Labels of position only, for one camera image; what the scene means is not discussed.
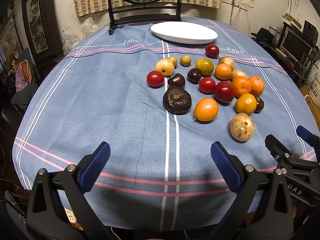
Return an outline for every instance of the chair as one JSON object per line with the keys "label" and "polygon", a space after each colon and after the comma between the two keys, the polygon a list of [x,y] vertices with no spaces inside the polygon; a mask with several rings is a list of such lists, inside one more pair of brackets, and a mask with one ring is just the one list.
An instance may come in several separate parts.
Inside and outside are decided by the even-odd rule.
{"label": "chair", "polygon": [[40,79],[36,66],[32,64],[29,48],[26,48],[19,53],[19,62],[22,62],[25,59],[28,60],[30,65],[32,81],[23,90],[16,92],[10,101],[12,105],[20,107],[23,111],[27,110],[31,99],[38,89],[36,82]]}

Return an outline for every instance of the potato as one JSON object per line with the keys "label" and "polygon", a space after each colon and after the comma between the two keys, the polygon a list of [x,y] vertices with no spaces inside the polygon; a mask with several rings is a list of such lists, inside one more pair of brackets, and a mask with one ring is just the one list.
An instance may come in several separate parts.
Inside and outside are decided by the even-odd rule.
{"label": "potato", "polygon": [[239,142],[246,142],[253,136],[254,121],[247,114],[240,113],[231,119],[229,129],[231,136],[235,140]]}
{"label": "potato", "polygon": [[219,64],[226,64],[231,67],[231,70],[234,71],[236,68],[236,63],[231,57],[222,57],[219,59]]}
{"label": "potato", "polygon": [[235,69],[231,74],[231,79],[233,80],[234,78],[236,78],[238,76],[248,78],[248,75],[246,73],[242,72],[241,70]]}

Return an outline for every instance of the cushion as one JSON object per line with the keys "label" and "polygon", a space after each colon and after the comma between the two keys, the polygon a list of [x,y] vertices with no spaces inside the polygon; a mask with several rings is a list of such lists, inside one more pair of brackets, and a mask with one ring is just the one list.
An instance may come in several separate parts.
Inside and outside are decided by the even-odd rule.
{"label": "cushion", "polygon": [[32,81],[32,74],[31,74],[31,69],[28,60],[24,60],[21,63],[22,67],[22,73],[23,73],[23,78],[26,82],[31,83]]}

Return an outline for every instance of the white wall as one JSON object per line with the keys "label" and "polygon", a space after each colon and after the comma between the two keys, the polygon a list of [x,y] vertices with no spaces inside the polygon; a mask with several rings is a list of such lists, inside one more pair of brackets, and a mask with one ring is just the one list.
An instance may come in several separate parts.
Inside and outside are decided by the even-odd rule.
{"label": "white wall", "polygon": [[[253,6],[253,8],[249,7],[247,13],[241,9],[236,17],[232,19],[232,25],[246,35],[249,35],[250,32],[257,33],[261,27],[268,29],[269,26],[281,26],[282,15],[290,11],[290,5],[288,8],[288,0],[244,0],[244,2],[247,2],[249,6]],[[21,0],[14,0],[14,3],[18,32],[23,46],[27,47],[28,41],[22,20]],[[61,36],[65,31],[66,33],[75,33],[82,40],[86,38],[84,34],[86,27],[92,31],[96,31],[109,22],[107,10],[78,18],[76,16],[74,0],[54,0],[54,4]],[[230,17],[231,7],[230,4],[226,3],[221,3],[220,9],[183,4],[181,15],[209,18],[223,22]],[[238,8],[234,8],[233,16],[237,10]],[[296,8],[294,0],[292,0],[291,15],[295,17],[302,26],[304,20],[307,20],[320,31],[320,18],[309,0],[300,0],[298,8]]]}
{"label": "white wall", "polygon": [[[92,25],[92,28],[97,30],[109,22],[107,11],[77,18],[74,0],[54,1],[61,35],[63,34],[62,31],[64,30],[66,32],[73,32],[82,38],[83,27],[85,25]],[[246,2],[252,5],[252,0],[246,0]],[[251,32],[257,32],[261,27],[268,28],[269,26],[278,26],[281,24],[282,15],[287,12],[287,9],[288,0],[255,0],[253,8],[249,8],[248,10]],[[233,15],[235,15],[237,10],[238,8],[234,8]],[[182,16],[194,16],[224,21],[230,17],[230,14],[231,5],[226,3],[221,4],[220,10],[188,4],[182,5]],[[232,19],[232,25],[241,30],[243,33],[249,35],[249,24],[247,14],[244,10],[240,10],[238,15]]]}

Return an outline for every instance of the computer monitor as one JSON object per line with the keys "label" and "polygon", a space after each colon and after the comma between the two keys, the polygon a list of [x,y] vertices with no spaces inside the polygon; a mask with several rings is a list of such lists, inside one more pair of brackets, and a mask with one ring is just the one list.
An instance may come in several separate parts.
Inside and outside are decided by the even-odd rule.
{"label": "computer monitor", "polygon": [[288,30],[282,48],[296,61],[301,62],[304,53],[309,55],[311,47],[291,30]]}

